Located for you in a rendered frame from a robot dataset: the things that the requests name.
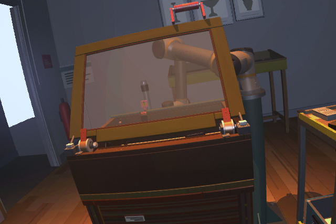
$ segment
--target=table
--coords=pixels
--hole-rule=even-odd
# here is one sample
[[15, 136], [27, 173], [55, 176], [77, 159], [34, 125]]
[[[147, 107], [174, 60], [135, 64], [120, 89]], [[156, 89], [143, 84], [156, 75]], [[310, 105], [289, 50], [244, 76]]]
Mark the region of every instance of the table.
[[[336, 106], [327, 108], [336, 110]], [[305, 180], [306, 180], [306, 129], [336, 148], [336, 131], [328, 127], [328, 123], [311, 114], [311, 110], [298, 110], [298, 138], [299, 138], [299, 168], [298, 168], [298, 203], [297, 223], [303, 222], [305, 203]], [[333, 200], [331, 223], [336, 223], [336, 197]]]
[[[255, 64], [256, 73], [269, 74], [269, 83], [271, 87], [271, 101], [272, 101], [272, 115], [264, 116], [264, 120], [273, 119], [273, 122], [277, 122], [277, 118], [280, 118], [285, 123], [286, 133], [289, 132], [289, 114], [288, 114], [288, 95], [287, 95], [287, 79], [286, 79], [286, 69], [287, 69], [287, 58], [274, 52], [271, 49], [267, 51], [255, 52]], [[282, 102], [284, 107], [284, 115], [280, 114], [276, 108], [275, 102], [275, 88], [274, 88], [274, 78], [273, 72], [281, 72], [281, 85], [282, 85]]]

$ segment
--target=red fire extinguisher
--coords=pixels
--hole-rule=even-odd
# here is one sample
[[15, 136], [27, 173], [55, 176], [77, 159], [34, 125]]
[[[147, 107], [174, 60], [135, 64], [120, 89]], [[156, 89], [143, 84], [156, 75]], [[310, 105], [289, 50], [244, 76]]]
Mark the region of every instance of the red fire extinguisher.
[[65, 133], [67, 134], [67, 138], [70, 141], [70, 106], [67, 102], [64, 102], [64, 99], [61, 98], [61, 104], [58, 107], [59, 112], [61, 114], [63, 126]]

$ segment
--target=yellow wooden frame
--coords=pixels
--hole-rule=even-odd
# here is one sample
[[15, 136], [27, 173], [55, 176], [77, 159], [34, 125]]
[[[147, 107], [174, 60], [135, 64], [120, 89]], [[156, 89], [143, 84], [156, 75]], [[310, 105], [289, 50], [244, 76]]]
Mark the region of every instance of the yellow wooden frame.
[[[180, 36], [183, 34], [196, 33], [206, 30], [210, 31], [210, 35], [212, 37], [215, 55], [223, 77], [222, 84], [224, 86], [225, 101], [229, 107], [230, 114], [232, 117], [238, 116], [239, 112], [242, 115], [245, 115], [242, 96], [240, 94], [223, 24], [220, 17], [216, 17], [142, 31], [135, 34], [124, 35], [76, 47], [75, 66], [73, 70], [74, 78], [72, 82], [70, 137], [75, 136], [75, 138], [80, 138], [80, 129], [83, 127], [83, 95], [85, 87], [86, 55], [114, 48], [125, 47], [131, 44], [138, 44], [160, 38]], [[216, 125], [215, 119], [219, 118], [223, 117], [220, 116], [220, 113], [216, 112], [106, 129], [88, 129], [87, 137], [96, 136], [97, 142], [105, 142], [145, 135], [158, 135], [204, 129], [214, 127]]]

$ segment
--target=red handle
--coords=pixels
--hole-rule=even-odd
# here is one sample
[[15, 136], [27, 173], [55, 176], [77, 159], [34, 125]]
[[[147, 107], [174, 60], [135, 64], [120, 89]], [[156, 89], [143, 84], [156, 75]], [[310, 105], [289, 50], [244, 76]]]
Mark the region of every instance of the red handle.
[[205, 11], [204, 11], [202, 2], [198, 3], [196, 1], [196, 2], [191, 2], [191, 3], [181, 4], [181, 5], [174, 5], [174, 8], [170, 8], [170, 17], [172, 19], [172, 24], [175, 25], [174, 12], [180, 13], [180, 12], [185, 12], [187, 10], [198, 9], [199, 7], [201, 7], [203, 19], [205, 19]]

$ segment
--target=vase picture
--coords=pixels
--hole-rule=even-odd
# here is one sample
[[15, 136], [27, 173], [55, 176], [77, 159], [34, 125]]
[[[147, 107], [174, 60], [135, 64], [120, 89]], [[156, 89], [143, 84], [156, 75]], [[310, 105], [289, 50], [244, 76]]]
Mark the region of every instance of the vase picture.
[[252, 0], [242, 0], [246, 10], [252, 10]]

